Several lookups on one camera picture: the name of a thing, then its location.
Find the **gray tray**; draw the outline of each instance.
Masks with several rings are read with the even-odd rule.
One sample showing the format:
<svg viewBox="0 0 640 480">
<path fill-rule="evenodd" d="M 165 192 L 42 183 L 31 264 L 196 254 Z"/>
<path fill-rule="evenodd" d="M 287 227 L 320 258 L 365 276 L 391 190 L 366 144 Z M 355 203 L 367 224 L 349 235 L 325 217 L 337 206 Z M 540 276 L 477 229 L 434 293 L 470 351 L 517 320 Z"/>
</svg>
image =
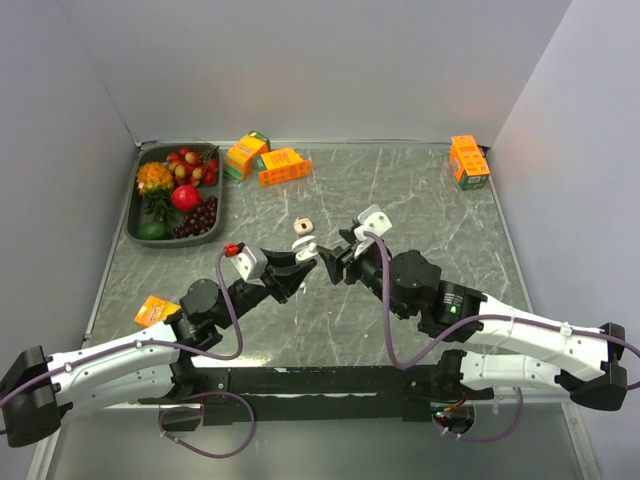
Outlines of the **gray tray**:
<svg viewBox="0 0 640 480">
<path fill-rule="evenodd" d="M 129 198 L 127 200 L 127 219 L 125 222 L 125 231 L 131 241 L 151 248 L 180 248 L 180 247 L 193 247 L 195 245 L 202 245 L 203 243 L 211 242 L 218 234 L 218 227 L 220 225 L 220 205 L 222 205 L 222 181 L 224 176 L 222 175 L 223 160 L 220 158 L 220 150 L 216 152 L 216 158 L 220 163 L 220 170 L 218 172 L 218 183 L 215 185 L 201 185 L 198 187 L 198 191 L 202 198 L 207 198 L 209 195 L 215 195 L 218 198 L 218 207 L 216 210 L 216 223 L 213 224 L 211 230 L 203 235 L 197 235 L 191 238 L 169 239 L 169 240 L 142 240 L 136 238 L 136 232 L 138 228 L 152 220 L 150 215 L 144 213 L 145 200 L 138 194 L 136 190 L 136 173 L 145 163 L 149 162 L 161 162 L 165 163 L 167 155 L 171 152 L 175 152 L 182 147 L 189 147 L 191 150 L 197 153 L 204 152 L 207 148 L 211 147 L 211 144 L 207 143 L 177 143 L 167 144 L 159 147 L 151 148 L 145 152 L 141 152 L 138 156 L 133 174 L 129 182 Z M 184 214 L 175 211 L 175 219 L 169 222 L 171 229 L 179 226 L 182 223 Z"/>
</svg>

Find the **orange box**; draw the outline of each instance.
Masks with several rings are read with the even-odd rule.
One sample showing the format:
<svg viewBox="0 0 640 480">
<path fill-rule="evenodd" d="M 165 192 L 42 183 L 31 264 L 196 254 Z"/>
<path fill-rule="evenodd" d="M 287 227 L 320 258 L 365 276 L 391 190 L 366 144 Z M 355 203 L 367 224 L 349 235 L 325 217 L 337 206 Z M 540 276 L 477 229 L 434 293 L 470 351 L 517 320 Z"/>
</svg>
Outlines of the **orange box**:
<svg viewBox="0 0 640 480">
<path fill-rule="evenodd" d="M 269 139 L 255 130 L 242 137 L 227 153 L 224 174 L 234 182 L 241 182 L 253 171 L 253 159 L 271 150 Z"/>
<path fill-rule="evenodd" d="M 151 295 L 136 314 L 136 323 L 143 327 L 150 327 L 154 323 L 165 321 L 169 315 L 178 310 L 180 310 L 180 305 Z"/>
<path fill-rule="evenodd" d="M 305 160 L 293 148 L 263 153 L 255 159 L 260 186 L 275 185 L 311 174 L 311 159 Z"/>
<path fill-rule="evenodd" d="M 489 165 L 472 135 L 451 137 L 451 168 L 460 188 L 480 188 L 489 179 Z"/>
</svg>

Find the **gray wall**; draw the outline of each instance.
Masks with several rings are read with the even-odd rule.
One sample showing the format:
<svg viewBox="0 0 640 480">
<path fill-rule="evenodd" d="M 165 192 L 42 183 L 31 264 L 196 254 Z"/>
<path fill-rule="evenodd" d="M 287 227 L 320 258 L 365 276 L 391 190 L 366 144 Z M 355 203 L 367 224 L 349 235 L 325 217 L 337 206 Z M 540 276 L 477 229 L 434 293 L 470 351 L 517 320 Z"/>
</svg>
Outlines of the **gray wall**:
<svg viewBox="0 0 640 480">
<path fill-rule="evenodd" d="M 136 140 L 494 142 L 569 0 L 58 0 Z"/>
<path fill-rule="evenodd" d="M 0 372 L 79 346 L 133 147 L 55 2 L 0 2 Z M 0 477 L 32 452 L 0 439 Z"/>
<path fill-rule="evenodd" d="M 637 1 L 574 0 L 491 152 L 537 312 L 640 344 Z M 625 354 L 629 380 L 638 360 Z M 606 478 L 638 476 L 640 396 L 585 411 Z"/>
</svg>

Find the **green fruit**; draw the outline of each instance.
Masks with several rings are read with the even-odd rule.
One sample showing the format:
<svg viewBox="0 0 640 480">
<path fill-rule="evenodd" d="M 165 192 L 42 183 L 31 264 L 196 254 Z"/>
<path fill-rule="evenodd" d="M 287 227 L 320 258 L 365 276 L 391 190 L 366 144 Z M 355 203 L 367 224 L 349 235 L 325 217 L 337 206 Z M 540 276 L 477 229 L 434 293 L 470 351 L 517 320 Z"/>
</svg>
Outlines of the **green fruit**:
<svg viewBox="0 0 640 480">
<path fill-rule="evenodd" d="M 171 235 L 171 228 L 164 222 L 154 220 L 145 223 L 138 229 L 137 237 L 141 240 L 164 240 Z"/>
</svg>

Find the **table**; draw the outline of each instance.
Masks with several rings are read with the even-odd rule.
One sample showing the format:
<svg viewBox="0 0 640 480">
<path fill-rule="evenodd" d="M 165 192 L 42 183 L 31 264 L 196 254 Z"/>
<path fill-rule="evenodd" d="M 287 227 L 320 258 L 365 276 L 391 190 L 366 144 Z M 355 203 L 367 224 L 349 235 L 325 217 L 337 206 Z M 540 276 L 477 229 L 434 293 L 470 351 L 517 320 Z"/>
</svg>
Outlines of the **table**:
<svg viewBox="0 0 640 480">
<path fill-rule="evenodd" d="M 455 183 L 446 146 L 414 148 L 336 145 L 298 148 L 311 157 L 313 174 L 261 188 L 252 176 L 223 189 L 216 241 L 200 247 L 156 250 L 120 233 L 92 331 L 97 345 L 138 331 L 134 316 L 148 295 L 177 301 L 200 278 L 215 279 L 214 263 L 228 242 L 286 251 L 296 239 L 293 222 L 310 217 L 320 244 L 335 246 L 339 228 L 372 203 L 393 229 L 385 240 L 393 253 L 417 249 L 442 267 L 442 278 L 479 289 L 526 309 L 509 241 L 491 189 L 462 191 Z M 237 278 L 230 262 L 223 272 Z M 386 365 L 381 304 L 364 286 L 333 286 L 322 265 L 307 278 L 306 293 L 286 305 L 268 299 L 241 319 L 245 350 L 226 366 Z M 427 337 L 416 321 L 394 322 L 396 350 L 408 358 Z M 232 353 L 232 331 L 214 347 Z M 426 363 L 437 363 L 443 344 Z M 215 361 L 198 359 L 199 366 Z"/>
</svg>

